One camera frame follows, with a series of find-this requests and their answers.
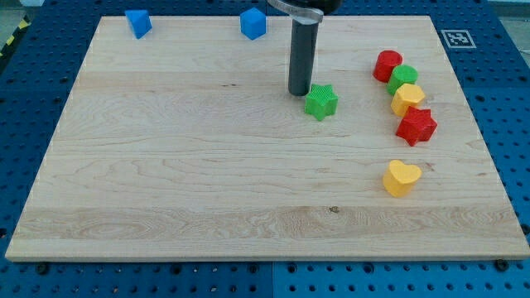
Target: toy block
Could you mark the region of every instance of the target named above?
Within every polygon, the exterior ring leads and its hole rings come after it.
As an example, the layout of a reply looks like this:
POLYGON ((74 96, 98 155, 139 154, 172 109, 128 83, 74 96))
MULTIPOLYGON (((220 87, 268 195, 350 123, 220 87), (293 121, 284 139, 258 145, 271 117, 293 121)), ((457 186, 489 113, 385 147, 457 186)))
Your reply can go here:
POLYGON ((405 116, 408 107, 417 108, 422 105, 425 94, 422 87, 414 84, 403 84, 396 90, 390 107, 399 117, 405 116))
POLYGON ((388 83, 394 68, 403 62, 403 57, 394 50, 384 50, 379 53, 373 69, 373 77, 378 81, 388 83))
POLYGON ((410 146, 414 146, 419 141, 429 141, 437 125, 431 118, 430 109, 409 107, 397 127, 396 136, 404 138, 410 146))
POLYGON ((267 17, 259 9, 253 7, 239 15, 241 33, 251 40, 267 32, 267 17))
POLYGON ((316 120, 322 121, 325 116, 335 114, 338 102, 339 97, 333 92, 332 85, 312 84, 311 92, 306 95, 305 111, 315 116, 316 120))
POLYGON ((417 81, 417 71, 409 65, 398 65, 392 70, 387 84, 387 91, 394 95, 396 90, 403 84, 415 84, 417 81))
POLYGON ((137 39, 142 38, 152 28, 147 10, 127 10, 125 16, 127 16, 131 30, 137 39))
POLYGON ((415 165, 406 165, 393 160, 383 175, 383 186, 393 197, 399 198, 411 192, 422 176, 422 169, 415 165))

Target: yellow-black warning tape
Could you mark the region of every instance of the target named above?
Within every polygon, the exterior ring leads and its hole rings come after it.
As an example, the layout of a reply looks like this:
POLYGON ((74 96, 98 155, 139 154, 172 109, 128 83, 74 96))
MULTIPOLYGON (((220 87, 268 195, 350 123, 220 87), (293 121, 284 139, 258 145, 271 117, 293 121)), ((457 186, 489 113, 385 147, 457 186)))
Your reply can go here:
POLYGON ((13 34, 11 34, 11 36, 7 39, 6 44, 2 47, 2 50, 0 50, 0 74, 6 68, 7 63, 13 56, 13 53, 15 53, 15 49, 22 40, 22 37, 26 34, 30 25, 31 21, 29 17, 24 16, 13 34))

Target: green block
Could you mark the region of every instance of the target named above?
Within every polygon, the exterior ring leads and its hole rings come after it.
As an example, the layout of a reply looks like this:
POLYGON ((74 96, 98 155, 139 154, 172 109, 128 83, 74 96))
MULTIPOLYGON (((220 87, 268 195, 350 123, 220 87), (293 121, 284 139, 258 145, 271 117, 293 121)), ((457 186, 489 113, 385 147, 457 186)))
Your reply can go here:
POLYGON ((415 84, 417 81, 417 71, 409 65, 399 65, 394 67, 390 80, 387 84, 387 91, 394 95, 396 90, 403 84, 415 84))
POLYGON ((311 92, 306 95, 306 108, 308 114, 315 116, 316 120, 322 121, 325 116, 335 114, 339 97, 333 93, 333 86, 311 85, 311 92))

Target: wooden board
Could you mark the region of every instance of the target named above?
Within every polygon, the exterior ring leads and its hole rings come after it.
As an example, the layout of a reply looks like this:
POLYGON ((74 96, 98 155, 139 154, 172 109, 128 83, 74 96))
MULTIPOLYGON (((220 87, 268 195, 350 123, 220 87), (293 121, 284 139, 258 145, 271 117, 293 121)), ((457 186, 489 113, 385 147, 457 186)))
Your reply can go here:
POLYGON ((471 260, 528 244, 428 17, 326 17, 317 122, 287 92, 291 20, 255 41, 237 17, 103 17, 7 251, 15 262, 471 260), (395 49, 439 127, 409 147, 385 84, 395 49), (401 199, 388 162, 423 170, 401 199))

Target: blue cube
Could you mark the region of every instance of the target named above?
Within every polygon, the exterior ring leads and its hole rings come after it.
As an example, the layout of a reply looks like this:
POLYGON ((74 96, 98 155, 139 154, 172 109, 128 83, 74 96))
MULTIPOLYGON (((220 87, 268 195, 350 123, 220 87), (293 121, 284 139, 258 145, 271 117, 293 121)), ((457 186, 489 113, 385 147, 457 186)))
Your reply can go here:
POLYGON ((251 40, 255 40, 267 32, 267 17, 255 7, 241 13, 239 21, 241 22, 241 33, 251 40))
POLYGON ((127 10, 125 16, 127 16, 131 30, 137 39, 142 38, 152 28, 147 10, 127 10))

